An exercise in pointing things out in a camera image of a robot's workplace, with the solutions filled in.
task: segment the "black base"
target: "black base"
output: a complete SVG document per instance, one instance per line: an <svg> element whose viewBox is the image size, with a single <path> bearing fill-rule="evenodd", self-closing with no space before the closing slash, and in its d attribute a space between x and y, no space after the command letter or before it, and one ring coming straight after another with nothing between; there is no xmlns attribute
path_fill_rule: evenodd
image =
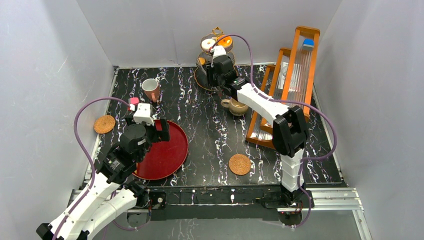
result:
<svg viewBox="0 0 424 240"><path fill-rule="evenodd" d="M302 212L281 212L278 219L284 225L298 225L302 222Z"/></svg>
<svg viewBox="0 0 424 240"><path fill-rule="evenodd" d="M40 226L37 227L36 233L42 240L52 240L54 235L52 227L49 226L48 223L41 223ZM87 236L89 234L90 233L88 231L81 231L76 240L87 240ZM64 238L60 236L56 238L56 240L64 240Z"/></svg>
<svg viewBox="0 0 424 240"><path fill-rule="evenodd" d="M280 184L220 186L220 187L158 187L151 189L149 198L157 203L161 197L166 204L152 211L152 221L173 219L263 219L278 221L278 208L296 208L283 201ZM296 202L309 207L305 194L295 197Z"/></svg>

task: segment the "orange wooden frame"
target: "orange wooden frame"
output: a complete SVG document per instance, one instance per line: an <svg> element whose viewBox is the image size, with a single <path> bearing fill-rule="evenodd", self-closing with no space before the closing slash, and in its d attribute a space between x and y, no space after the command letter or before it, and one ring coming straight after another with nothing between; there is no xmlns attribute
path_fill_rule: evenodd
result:
<svg viewBox="0 0 424 240"><path fill-rule="evenodd" d="M303 100L306 104L311 104L312 98L312 90L314 88L314 76L315 76L315 66L317 64L317 52L318 52L318 43L320 41L320 30L307 26L298 26L296 27L296 31L294 32L294 40L293 47L290 55L290 60L288 61L288 69L285 77L284 88L282 90L282 100L286 100L289 95L290 82L292 80L293 69L295 67L295 59L296 53L299 43L300 36L313 39L313 50L310 57L310 65L309 65L309 75L307 78L307 86L306 86L306 94L305 99ZM310 109L309 107L303 108L303 114L305 115L305 119L308 122L310 117Z"/></svg>
<svg viewBox="0 0 424 240"><path fill-rule="evenodd" d="M268 76L270 75L270 72L273 72L271 86L269 88L268 95L272 96L274 94L274 90L276 88L278 77L279 77L279 74L280 74L281 61L283 59L283 56L290 58L290 54L291 54L291 49L282 47L282 48L280 48L280 50L278 52L278 59L277 59L276 65L266 66L265 75L263 76L263 80L262 80L262 86L260 87L260 90L262 92L265 91L265 88L267 86ZM249 129L247 130L246 141L249 142L249 143L253 143L253 144L257 144L257 145L261 145L261 146L264 146L264 147L275 149L272 140L265 140L265 139L259 139L257 137L252 137L252 133L253 133L253 130L255 128L256 119L258 117L260 117L260 116L258 115L257 112L254 111L251 122L250 122ZM267 132L272 134L272 127L270 128L270 131L267 130Z"/></svg>

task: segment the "brown teacup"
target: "brown teacup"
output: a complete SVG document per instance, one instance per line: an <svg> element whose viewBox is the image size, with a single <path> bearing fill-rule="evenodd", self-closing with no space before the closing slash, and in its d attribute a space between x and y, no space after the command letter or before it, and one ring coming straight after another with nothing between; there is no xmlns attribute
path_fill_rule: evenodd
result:
<svg viewBox="0 0 424 240"><path fill-rule="evenodd" d="M223 99L221 101L221 106L228 108L229 112L234 116L243 116L249 109L249 106L235 100L234 98Z"/></svg>

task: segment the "cable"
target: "cable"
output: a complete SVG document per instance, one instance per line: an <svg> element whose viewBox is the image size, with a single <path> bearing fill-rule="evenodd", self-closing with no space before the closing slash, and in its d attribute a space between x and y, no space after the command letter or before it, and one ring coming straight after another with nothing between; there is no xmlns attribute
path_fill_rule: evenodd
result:
<svg viewBox="0 0 424 240"><path fill-rule="evenodd" d="M303 221L301 223L293 226L295 228L296 227L300 227L303 224L305 224L305 222L308 220L309 215L311 214L311 208L312 208L311 207L311 205L312 205L311 196L309 196L308 192L305 189L303 189L302 186L301 186L301 176L302 176L302 170L303 170L302 169L303 163L306 160L322 161L322 160L327 159L328 157L330 157L334 153L334 151L336 150L336 146L337 146L337 133L336 133L336 129L335 129L333 123L330 121L330 119L324 113L322 113L321 111L319 111L316 107L311 106L310 104L307 104L307 103L304 103L304 102L300 102L300 101L290 101L290 100L273 99L269 95L264 95L261 92L259 92L258 88L255 86L254 81L253 81L253 56L252 56L251 46L249 45L248 41L244 37L242 37L240 35L237 35L237 34L228 34L228 35L225 35L225 36L226 37L229 37L229 36L238 37L238 38L242 39L246 43L247 48L249 49L249 54L250 54L250 84L253 87L253 90L255 91L255 93L257 93L262 98L267 99L268 101L271 101L271 102L285 103L285 104L297 104L297 105L302 105L302 106L308 107L311 110L315 111L317 114L319 114L321 117L323 117L325 119L325 121L328 123L329 127L331 128L331 132L332 132L333 137L334 137L334 139L333 139L333 146L332 146L331 150L327 154L325 154L324 156L304 157L304 158L302 158L300 160L300 167L299 167L299 172L298 172L298 177L297 177L297 186L299 187L299 189L304 194L306 194L307 200L309 202L309 206L308 206L308 209L307 209L306 217L303 219ZM211 49L213 47L215 47L215 45L219 41L221 41L222 38L223 37L217 39L216 42L212 45Z"/></svg>
<svg viewBox="0 0 424 240"><path fill-rule="evenodd" d="M296 204L296 209L294 210L294 212L296 212L298 210L300 204Z"/></svg>
<svg viewBox="0 0 424 240"><path fill-rule="evenodd" d="M73 121L73 133L75 134L75 138L76 141L78 142L79 146L81 147L82 151L84 152L85 156L88 159L88 162L90 164L91 167L91 181L90 184L88 185L87 190L82 194L82 196L75 202L75 204L69 209L68 214L71 214L72 211L78 206L78 204L80 204L80 202L87 196L87 194L89 193L90 189L93 187L94 185L94 180L96 178L96 169L94 167L94 162L92 157L90 156L89 152L87 151L86 147L84 147L83 142L81 141L80 135L78 134L78 119L80 118L81 113L84 111L84 109L86 109L88 106L90 106L91 104L98 102L98 101L102 101L102 100L115 100L118 102L121 102L123 104L125 104L126 106L130 106L127 102L125 102L122 99L116 98L116 97L111 97L111 96L106 96L106 97L101 97L101 98L97 98L93 101L90 101L89 103L85 104L83 107L81 107L81 109L76 113L75 119ZM68 219L68 215L65 215L62 219L62 221L59 223L59 225L57 226L56 231L53 234L53 238L52 240L56 240L62 226L65 224L66 220Z"/></svg>
<svg viewBox="0 0 424 240"><path fill-rule="evenodd" d="M112 192L112 194L110 195L110 199L113 199L113 198L116 196L116 194L117 194L117 191L113 191L113 192ZM142 208L146 207L149 203L150 203L150 201L148 201L148 202L147 202L144 206L142 206ZM117 226L119 229L122 229L122 230L125 230L125 231L136 231L136 230L141 229L142 227L146 226L148 223L150 223L150 217L149 217L149 219L148 219L148 221L147 221L147 222L145 222L145 223L141 224L141 225L140 225L140 226L138 226L138 227L134 227L134 228L124 227L124 226L120 225L119 223L117 223L117 221L115 221L115 220L113 220L112 222L113 222L113 224L114 224L115 226Z"/></svg>
<svg viewBox="0 0 424 240"><path fill-rule="evenodd" d="M109 225L106 225L106 227L104 228L104 232L103 232L103 236L101 237L101 240L106 239L106 233L108 233L108 229L109 229Z"/></svg>
<svg viewBox="0 0 424 240"><path fill-rule="evenodd" d="M304 202L300 201L300 209L297 213L300 214L302 212L302 209L304 209Z"/></svg>

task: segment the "white panel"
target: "white panel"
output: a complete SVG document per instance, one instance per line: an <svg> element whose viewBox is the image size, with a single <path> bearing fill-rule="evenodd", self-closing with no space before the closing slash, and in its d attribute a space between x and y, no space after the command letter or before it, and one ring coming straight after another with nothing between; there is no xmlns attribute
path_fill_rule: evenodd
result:
<svg viewBox="0 0 424 240"><path fill-rule="evenodd" d="M38 239L39 224L56 218L81 184L87 159L74 116L109 93L113 67L75 0L1 1L0 46L1 238ZM81 115L89 150L105 107Z"/></svg>
<svg viewBox="0 0 424 240"><path fill-rule="evenodd" d="M247 39L255 63L276 62L278 50L291 48L297 26L324 33L341 0L164 0L178 63L193 66L200 40L219 26L225 34ZM234 37L237 64L250 63L249 51Z"/></svg>
<svg viewBox="0 0 424 240"><path fill-rule="evenodd" d="M174 65L174 42L161 0L77 2L113 65Z"/></svg>
<svg viewBox="0 0 424 240"><path fill-rule="evenodd" d="M318 98L374 239L423 236L423 9L422 0L345 0L318 50Z"/></svg>
<svg viewBox="0 0 424 240"><path fill-rule="evenodd" d="M299 25L325 32L342 0L77 0L113 65L194 66L200 40L220 26L247 38L255 63L275 62ZM235 40L238 64L250 61Z"/></svg>

